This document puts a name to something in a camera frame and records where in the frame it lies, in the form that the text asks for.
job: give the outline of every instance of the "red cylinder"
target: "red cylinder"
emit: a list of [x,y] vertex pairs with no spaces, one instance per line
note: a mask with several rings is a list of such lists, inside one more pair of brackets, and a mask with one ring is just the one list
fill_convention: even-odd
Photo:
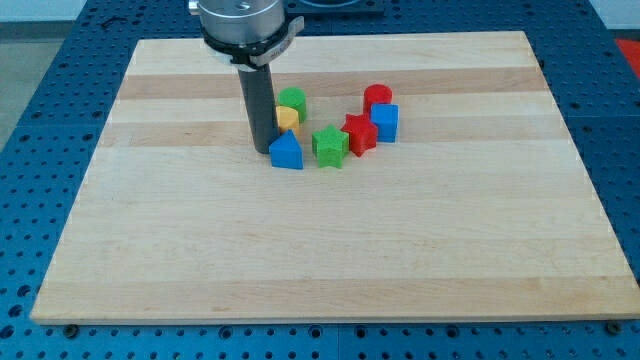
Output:
[[391,88],[383,84],[373,84],[364,90],[362,112],[370,114],[373,104],[391,104],[392,97]]

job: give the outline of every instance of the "black cylindrical rod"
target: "black cylindrical rod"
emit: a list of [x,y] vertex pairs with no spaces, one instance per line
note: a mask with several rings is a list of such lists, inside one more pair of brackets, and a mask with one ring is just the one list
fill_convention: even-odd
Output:
[[269,64],[256,71],[238,71],[238,74],[253,144],[259,153],[268,154],[269,145],[279,136]]

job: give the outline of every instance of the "red block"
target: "red block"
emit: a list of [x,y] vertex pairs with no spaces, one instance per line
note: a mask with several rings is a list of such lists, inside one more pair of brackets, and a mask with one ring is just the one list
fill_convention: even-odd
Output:
[[349,134],[349,150],[358,157],[376,147],[378,127],[371,122],[369,114],[347,114],[347,121],[340,130]]
[[640,78],[640,42],[617,39],[616,43],[624,54],[624,57],[626,57],[629,64],[631,64],[633,72]]
[[371,105],[373,104],[391,104],[392,97],[391,88],[382,84],[373,84],[364,90],[362,112],[370,114]]

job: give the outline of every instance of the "green cylinder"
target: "green cylinder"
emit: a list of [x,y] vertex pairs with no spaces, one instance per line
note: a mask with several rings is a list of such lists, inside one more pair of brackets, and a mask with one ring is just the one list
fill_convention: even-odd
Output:
[[301,123],[307,119],[307,96],[300,88],[290,87],[280,91],[278,105],[295,109]]

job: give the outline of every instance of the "blue triangular prism block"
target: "blue triangular prism block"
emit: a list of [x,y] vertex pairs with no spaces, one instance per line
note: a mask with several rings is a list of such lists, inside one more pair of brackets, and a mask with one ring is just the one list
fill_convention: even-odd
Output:
[[302,170],[302,147],[293,131],[288,130],[269,145],[271,166]]

